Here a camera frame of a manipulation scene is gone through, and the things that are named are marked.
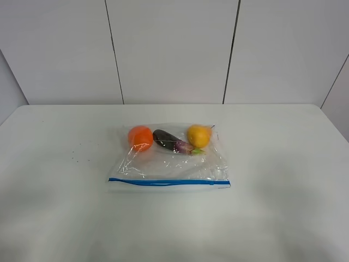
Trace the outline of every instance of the purple eggplant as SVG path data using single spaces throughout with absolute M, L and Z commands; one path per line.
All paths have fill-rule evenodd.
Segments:
M 159 146 L 171 150 L 173 153 L 181 153 L 188 155 L 205 153 L 204 150 L 193 147 L 191 144 L 161 129 L 157 129 L 153 132 L 153 139 Z

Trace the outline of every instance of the plastic bag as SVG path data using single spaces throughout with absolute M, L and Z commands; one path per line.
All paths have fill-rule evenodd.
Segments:
M 226 160 L 218 150 L 219 137 L 214 126 L 208 145 L 201 149 L 188 143 L 190 126 L 164 123 L 122 128 L 119 136 L 124 153 L 109 181 L 139 186 L 208 184 L 230 187 Z M 142 135 L 134 136 L 135 131 Z

